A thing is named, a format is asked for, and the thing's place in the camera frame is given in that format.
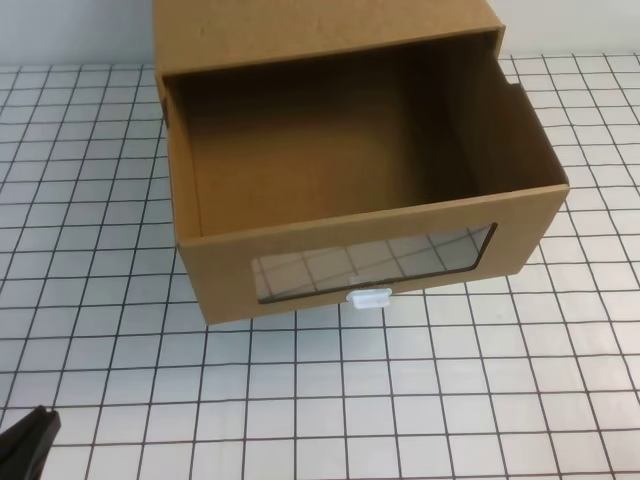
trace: cardboard drawer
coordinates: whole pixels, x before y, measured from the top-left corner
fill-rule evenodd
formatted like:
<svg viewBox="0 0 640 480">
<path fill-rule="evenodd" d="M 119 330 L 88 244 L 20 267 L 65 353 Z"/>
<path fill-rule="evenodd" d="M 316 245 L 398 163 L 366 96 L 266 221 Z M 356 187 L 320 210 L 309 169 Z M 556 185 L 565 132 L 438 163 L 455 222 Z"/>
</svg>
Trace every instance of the cardboard drawer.
<svg viewBox="0 0 640 480">
<path fill-rule="evenodd" d="M 161 71 L 177 243 L 208 323 L 524 265 L 567 180 L 495 60 L 499 24 L 459 29 Z"/>
</svg>

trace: box top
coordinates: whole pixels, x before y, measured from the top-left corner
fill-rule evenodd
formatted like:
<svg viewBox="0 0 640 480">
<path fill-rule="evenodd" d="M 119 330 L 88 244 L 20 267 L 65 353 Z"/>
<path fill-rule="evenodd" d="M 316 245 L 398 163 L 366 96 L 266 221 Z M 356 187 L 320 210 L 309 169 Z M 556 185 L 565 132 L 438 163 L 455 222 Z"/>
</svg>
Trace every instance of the box top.
<svg viewBox="0 0 640 480">
<path fill-rule="evenodd" d="M 485 0 L 154 0 L 160 76 L 502 29 Z"/>
</svg>

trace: white wall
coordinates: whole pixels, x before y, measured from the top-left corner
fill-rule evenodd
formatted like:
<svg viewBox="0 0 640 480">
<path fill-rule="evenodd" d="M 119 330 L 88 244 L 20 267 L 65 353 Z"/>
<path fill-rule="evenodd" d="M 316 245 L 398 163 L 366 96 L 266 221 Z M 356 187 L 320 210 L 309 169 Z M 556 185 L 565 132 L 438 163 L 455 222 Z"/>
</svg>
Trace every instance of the white wall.
<svg viewBox="0 0 640 480">
<path fill-rule="evenodd" d="M 640 0 L 489 1 L 506 53 L 640 51 Z M 0 0 L 0 65 L 150 62 L 151 2 Z"/>
</svg>

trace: clear plastic window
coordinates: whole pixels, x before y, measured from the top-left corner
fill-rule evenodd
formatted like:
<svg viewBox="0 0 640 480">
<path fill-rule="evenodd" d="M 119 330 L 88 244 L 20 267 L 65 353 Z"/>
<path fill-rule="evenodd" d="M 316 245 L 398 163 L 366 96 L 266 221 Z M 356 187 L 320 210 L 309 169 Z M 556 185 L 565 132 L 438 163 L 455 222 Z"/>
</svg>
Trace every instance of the clear plastic window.
<svg viewBox="0 0 640 480">
<path fill-rule="evenodd" d="M 252 261 L 258 300 L 270 303 L 330 291 L 472 270 L 494 225 Z"/>
</svg>

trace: drawer box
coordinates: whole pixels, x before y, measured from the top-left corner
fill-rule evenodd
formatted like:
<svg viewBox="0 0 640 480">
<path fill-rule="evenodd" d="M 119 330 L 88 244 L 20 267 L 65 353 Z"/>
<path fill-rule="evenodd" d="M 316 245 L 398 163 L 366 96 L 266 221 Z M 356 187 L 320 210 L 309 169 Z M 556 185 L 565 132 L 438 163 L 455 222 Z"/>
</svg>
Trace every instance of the drawer box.
<svg viewBox="0 0 640 480">
<path fill-rule="evenodd" d="M 207 323 L 516 273 L 566 198 L 482 0 L 154 7 L 177 244 Z"/>
</svg>

